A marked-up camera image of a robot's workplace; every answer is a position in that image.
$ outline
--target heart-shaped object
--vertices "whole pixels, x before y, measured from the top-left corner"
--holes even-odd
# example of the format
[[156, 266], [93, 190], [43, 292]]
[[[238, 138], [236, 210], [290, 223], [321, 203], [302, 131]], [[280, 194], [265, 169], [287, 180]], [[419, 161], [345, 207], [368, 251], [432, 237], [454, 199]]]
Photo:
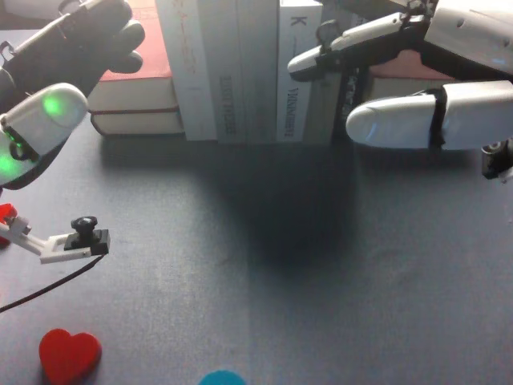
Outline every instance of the heart-shaped object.
[[39, 358], [53, 385], [68, 385], [89, 374], [98, 364], [102, 346], [92, 334], [71, 335], [64, 329], [50, 330], [39, 343]]

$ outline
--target blue circle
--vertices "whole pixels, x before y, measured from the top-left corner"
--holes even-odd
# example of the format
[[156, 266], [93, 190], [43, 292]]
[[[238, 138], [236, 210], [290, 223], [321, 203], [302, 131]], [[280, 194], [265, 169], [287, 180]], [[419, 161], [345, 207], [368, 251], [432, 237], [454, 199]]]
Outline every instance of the blue circle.
[[246, 385], [246, 382], [231, 371], [214, 371], [206, 375], [200, 385]]

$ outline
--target wire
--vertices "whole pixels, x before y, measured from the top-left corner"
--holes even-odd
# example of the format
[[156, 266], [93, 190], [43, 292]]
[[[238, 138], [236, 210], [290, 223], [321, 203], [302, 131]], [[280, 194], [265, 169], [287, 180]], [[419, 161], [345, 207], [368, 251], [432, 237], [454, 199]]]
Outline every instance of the wire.
[[92, 269], [98, 262], [102, 260], [102, 258], [105, 257], [105, 254], [97, 257], [94, 261], [89, 262], [87, 265], [82, 267], [81, 269], [78, 269], [74, 273], [71, 273], [70, 275], [67, 275], [66, 277], [59, 279], [57, 282], [52, 283], [51, 285], [48, 285], [47, 287], [36, 291], [35, 293], [32, 293], [31, 295], [27, 295], [24, 298], [21, 298], [17, 301], [14, 301], [10, 303], [9, 305], [5, 305], [0, 307], [0, 313], [3, 313], [4, 311], [8, 311], [16, 306], [23, 305], [24, 303], [27, 303], [45, 293], [48, 293], [49, 291], [58, 288], [61, 285], [64, 285], [66, 282], [71, 281], [73, 278], [77, 278], [79, 275], [84, 274], [86, 271]]

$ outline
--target green glowing spot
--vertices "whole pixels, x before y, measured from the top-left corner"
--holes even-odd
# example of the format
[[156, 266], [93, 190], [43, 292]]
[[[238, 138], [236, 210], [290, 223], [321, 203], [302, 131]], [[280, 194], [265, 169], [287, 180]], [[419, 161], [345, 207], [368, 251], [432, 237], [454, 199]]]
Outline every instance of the green glowing spot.
[[42, 107], [49, 116], [62, 116], [66, 112], [63, 101], [52, 95], [42, 101]]
[[19, 174], [20, 164], [10, 155], [0, 155], [0, 176], [12, 178]]

